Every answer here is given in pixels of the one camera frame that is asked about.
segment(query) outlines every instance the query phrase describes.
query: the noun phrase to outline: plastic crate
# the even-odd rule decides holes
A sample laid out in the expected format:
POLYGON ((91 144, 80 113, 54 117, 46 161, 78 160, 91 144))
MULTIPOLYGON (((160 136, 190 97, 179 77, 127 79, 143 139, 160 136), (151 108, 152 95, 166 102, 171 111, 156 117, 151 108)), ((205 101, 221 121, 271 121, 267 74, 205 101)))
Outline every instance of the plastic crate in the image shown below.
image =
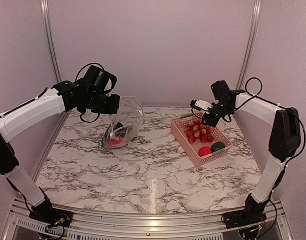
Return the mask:
MULTIPOLYGON (((203 116, 203 113, 196 114, 199 117, 203 116)), ((227 150, 232 147, 232 143, 223 135, 223 133, 216 127, 212 127, 212 136, 214 137, 214 142, 202 143, 199 139, 196 139, 196 142, 190 144, 186 133, 184 132, 184 127, 188 125, 188 122, 195 121, 198 118, 193 114, 183 115, 178 118, 171 120, 171 130, 176 140, 181 144, 184 151, 187 153, 188 157, 191 159, 193 164, 196 167, 199 167, 203 164, 209 163, 224 156, 227 153, 227 150), (211 153, 209 155, 200 157, 198 151, 202 147, 211 147, 216 142, 222 142, 225 144, 225 148, 217 152, 211 153)))

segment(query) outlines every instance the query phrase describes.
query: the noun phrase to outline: marble table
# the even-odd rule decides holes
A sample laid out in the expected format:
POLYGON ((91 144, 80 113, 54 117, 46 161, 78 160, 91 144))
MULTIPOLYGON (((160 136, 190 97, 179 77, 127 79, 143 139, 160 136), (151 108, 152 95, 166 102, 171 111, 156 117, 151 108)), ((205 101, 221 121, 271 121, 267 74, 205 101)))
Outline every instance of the marble table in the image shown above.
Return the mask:
POLYGON ((176 214, 244 205, 260 172, 236 122, 218 128, 232 141, 229 153, 194 167, 170 130, 187 108, 144 107, 138 135, 120 149, 104 149, 109 118, 83 123, 71 112, 37 180, 51 202, 82 209, 176 214))

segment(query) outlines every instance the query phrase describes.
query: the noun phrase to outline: white marble surface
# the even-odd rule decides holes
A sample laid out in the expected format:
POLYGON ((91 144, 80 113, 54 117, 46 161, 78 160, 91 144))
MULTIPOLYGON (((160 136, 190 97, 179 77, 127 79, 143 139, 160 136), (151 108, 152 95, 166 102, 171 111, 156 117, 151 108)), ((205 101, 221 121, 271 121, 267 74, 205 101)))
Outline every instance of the white marble surface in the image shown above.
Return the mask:
POLYGON ((138 136, 120 149, 103 149, 108 117, 83 123, 72 112, 37 180, 51 202, 76 208, 171 214, 244 205, 260 178, 237 124, 218 128, 233 142, 229 154, 195 168, 170 131, 185 108, 145 107, 138 136))

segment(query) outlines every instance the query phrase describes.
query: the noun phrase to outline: transparent plastic bag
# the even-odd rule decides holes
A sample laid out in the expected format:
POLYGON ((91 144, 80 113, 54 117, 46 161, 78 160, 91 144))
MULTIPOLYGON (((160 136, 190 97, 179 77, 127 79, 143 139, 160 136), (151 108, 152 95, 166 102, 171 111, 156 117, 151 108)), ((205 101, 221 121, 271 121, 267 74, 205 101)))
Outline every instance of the transparent plastic bag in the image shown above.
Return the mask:
POLYGON ((116 115, 110 116, 110 125, 102 138, 102 146, 121 148, 128 144, 143 125, 144 113, 137 97, 120 98, 116 115))

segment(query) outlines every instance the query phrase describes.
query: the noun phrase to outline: dark green fruit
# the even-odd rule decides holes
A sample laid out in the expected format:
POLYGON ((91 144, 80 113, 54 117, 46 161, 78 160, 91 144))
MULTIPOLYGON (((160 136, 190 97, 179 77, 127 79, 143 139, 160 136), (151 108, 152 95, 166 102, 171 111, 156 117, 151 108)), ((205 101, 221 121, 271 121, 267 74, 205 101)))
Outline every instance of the dark green fruit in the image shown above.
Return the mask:
POLYGON ((212 150, 212 153, 216 152, 216 151, 219 151, 221 149, 224 149, 225 148, 225 144, 222 143, 221 141, 217 142, 217 143, 214 143, 211 147, 211 150, 212 150))

